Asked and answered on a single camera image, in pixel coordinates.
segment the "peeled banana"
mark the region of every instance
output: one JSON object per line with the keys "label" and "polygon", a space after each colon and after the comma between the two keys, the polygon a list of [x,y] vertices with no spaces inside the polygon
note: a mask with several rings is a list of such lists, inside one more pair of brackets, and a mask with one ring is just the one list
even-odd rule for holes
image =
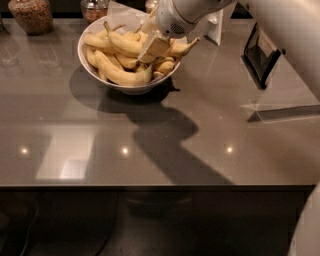
{"label": "peeled banana", "polygon": [[117,52],[122,53],[123,55],[126,55],[128,57],[136,58],[139,56],[141,50],[142,50],[142,43],[132,41],[123,35],[120,35],[119,33],[112,31],[107,22],[104,22],[103,24],[105,28],[109,32],[109,43],[110,45],[116,50]]}
{"label": "peeled banana", "polygon": [[141,35],[139,33],[135,33],[133,31],[128,31],[123,34],[123,37],[128,38],[129,40],[139,42],[141,39]]}
{"label": "peeled banana", "polygon": [[96,59],[94,57],[94,49],[90,46],[87,46],[86,47],[86,57],[87,57],[87,60],[88,62],[95,68],[97,68],[97,63],[96,63]]}
{"label": "peeled banana", "polygon": [[181,58],[186,56],[190,50],[200,41],[200,38],[195,38],[191,43],[173,43],[168,51],[165,53],[166,56]]}
{"label": "peeled banana", "polygon": [[153,65],[140,72],[127,72],[117,68],[101,51],[94,52],[95,60],[100,72],[112,82],[124,86],[139,86],[150,82],[152,79]]}
{"label": "peeled banana", "polygon": [[107,38],[101,38],[92,33],[86,34],[86,36],[84,37],[84,43],[86,45],[94,46],[97,48],[111,48],[111,45]]}
{"label": "peeled banana", "polygon": [[173,71],[175,66],[175,61],[172,57],[167,57],[162,60],[158,60],[155,64],[153,69],[162,73],[163,75],[169,74]]}
{"label": "peeled banana", "polygon": [[119,52],[116,52],[115,56],[120,64],[127,69],[134,69],[139,64],[137,58],[127,57]]}

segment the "glass jar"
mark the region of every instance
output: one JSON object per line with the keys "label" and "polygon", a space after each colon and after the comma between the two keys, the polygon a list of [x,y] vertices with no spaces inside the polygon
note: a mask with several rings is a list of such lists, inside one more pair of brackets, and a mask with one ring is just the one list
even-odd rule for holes
{"label": "glass jar", "polygon": [[146,13],[151,13],[152,10],[158,5],[158,2],[159,0],[146,0]]}
{"label": "glass jar", "polygon": [[10,0],[8,8],[28,35],[42,35],[53,28],[48,0]]}
{"label": "glass jar", "polygon": [[88,24],[108,14],[109,0],[82,0],[81,11]]}

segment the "banana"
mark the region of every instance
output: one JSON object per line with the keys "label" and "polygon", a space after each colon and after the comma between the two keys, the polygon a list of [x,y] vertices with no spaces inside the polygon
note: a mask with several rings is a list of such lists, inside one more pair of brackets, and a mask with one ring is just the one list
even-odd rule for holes
{"label": "banana", "polygon": [[152,79],[158,80],[164,78],[164,75],[159,71],[153,71]]}
{"label": "banana", "polygon": [[109,43],[114,48],[114,50],[128,57],[136,58],[139,56],[139,53],[142,50],[141,42],[131,41],[130,39],[124,37],[123,35],[120,35],[119,33],[112,31],[109,28],[107,22],[104,22],[103,25],[109,32],[109,36],[108,36]]}
{"label": "banana", "polygon": [[102,72],[101,69],[98,69],[98,75],[99,75],[101,80],[107,81],[107,77],[104,75],[104,73]]}
{"label": "banana", "polygon": [[134,71],[134,72],[140,72],[140,71],[146,70],[147,68],[148,68],[148,66],[147,66],[146,64],[139,62],[139,63],[138,63],[138,66],[135,67],[135,68],[133,69],[133,71]]}
{"label": "banana", "polygon": [[187,55],[190,50],[200,41],[200,38],[195,38],[191,43],[189,44],[183,44],[183,43],[174,43],[171,45],[171,47],[166,52],[166,56],[170,57],[183,57]]}
{"label": "banana", "polygon": [[117,68],[121,70],[124,70],[123,65],[118,61],[114,53],[104,53],[104,54],[108,57],[109,61],[113,65],[115,65]]}
{"label": "banana", "polygon": [[97,64],[96,64],[96,60],[95,60],[95,57],[94,57],[94,51],[95,49],[90,47],[90,46],[87,46],[86,47],[86,57],[87,57],[87,60],[88,62],[95,68],[97,68]]}
{"label": "banana", "polygon": [[133,73],[117,68],[110,62],[108,57],[99,50],[94,52],[94,56],[98,69],[100,69],[102,74],[116,84],[134,87],[147,84],[152,79],[152,64],[146,70]]}
{"label": "banana", "polygon": [[127,57],[119,52],[116,52],[115,56],[120,64],[127,69],[134,69],[138,66],[137,58]]}
{"label": "banana", "polygon": [[[112,29],[112,31],[116,31],[117,29],[122,28],[124,26],[125,26],[124,24],[119,24],[119,25],[115,26]],[[100,38],[108,37],[108,31],[106,29],[104,29],[104,30],[97,32],[95,35]]]}
{"label": "banana", "polygon": [[163,75],[169,74],[174,69],[175,63],[171,60],[158,61],[154,64],[154,71],[158,71]]}
{"label": "banana", "polygon": [[139,42],[141,39],[141,35],[139,33],[135,33],[133,31],[128,31],[123,34],[123,37],[128,38],[131,41]]}
{"label": "banana", "polygon": [[141,42],[142,44],[144,44],[147,39],[148,39],[148,34],[142,32],[142,31],[139,31],[139,35],[140,35],[140,40],[139,42]]}
{"label": "banana", "polygon": [[112,48],[108,38],[100,38],[92,34],[91,32],[85,35],[83,41],[86,45],[94,46],[97,48],[103,48],[103,49]]}
{"label": "banana", "polygon": [[105,38],[105,37],[108,37],[108,31],[104,29],[97,32],[95,35],[99,38]]}

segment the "countertop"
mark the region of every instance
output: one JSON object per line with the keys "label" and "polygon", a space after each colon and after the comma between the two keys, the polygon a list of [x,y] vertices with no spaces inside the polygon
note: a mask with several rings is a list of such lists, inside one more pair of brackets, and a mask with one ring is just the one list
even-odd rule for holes
{"label": "countertop", "polygon": [[263,91],[241,61],[252,21],[221,46],[202,38],[153,91],[106,88],[81,66],[82,19],[30,37],[14,19],[1,39],[0,186],[313,185],[320,119],[265,122]]}

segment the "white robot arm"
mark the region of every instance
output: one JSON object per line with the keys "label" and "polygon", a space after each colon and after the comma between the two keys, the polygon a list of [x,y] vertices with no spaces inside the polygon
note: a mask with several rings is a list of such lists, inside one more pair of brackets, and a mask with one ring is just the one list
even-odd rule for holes
{"label": "white robot arm", "polygon": [[[208,13],[235,0],[161,0],[156,12],[157,28],[181,38]],[[259,27],[285,56],[314,95],[320,99],[320,1],[239,0]]]}

